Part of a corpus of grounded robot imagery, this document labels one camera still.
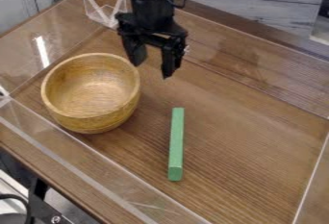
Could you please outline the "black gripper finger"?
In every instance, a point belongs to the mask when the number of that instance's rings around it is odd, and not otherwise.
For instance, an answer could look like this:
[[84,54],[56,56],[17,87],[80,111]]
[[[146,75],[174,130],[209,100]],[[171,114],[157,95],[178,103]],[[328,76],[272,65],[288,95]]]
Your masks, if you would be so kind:
[[139,66],[149,56],[144,39],[139,36],[123,36],[122,43],[128,60],[135,66]]
[[162,47],[162,76],[169,78],[174,72],[181,68],[181,61],[185,55],[185,45],[165,45]]

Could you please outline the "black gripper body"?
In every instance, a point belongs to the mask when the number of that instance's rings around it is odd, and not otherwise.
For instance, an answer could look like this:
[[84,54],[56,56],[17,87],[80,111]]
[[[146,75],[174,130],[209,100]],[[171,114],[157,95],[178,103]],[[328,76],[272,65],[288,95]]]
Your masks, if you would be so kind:
[[175,9],[185,3],[175,0],[130,0],[131,11],[119,12],[118,33],[123,36],[139,36],[150,44],[162,49],[165,45],[183,44],[186,47],[187,31],[175,22]]

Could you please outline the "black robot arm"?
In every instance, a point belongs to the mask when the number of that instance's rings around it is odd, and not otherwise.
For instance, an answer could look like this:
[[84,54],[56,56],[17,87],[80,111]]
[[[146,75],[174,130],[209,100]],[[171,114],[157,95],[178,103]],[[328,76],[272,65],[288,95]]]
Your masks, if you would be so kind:
[[169,78],[181,68],[185,55],[187,31],[175,22],[175,9],[185,7],[174,0],[130,0],[132,12],[119,12],[118,34],[128,60],[139,66],[147,59],[146,45],[161,49],[162,76]]

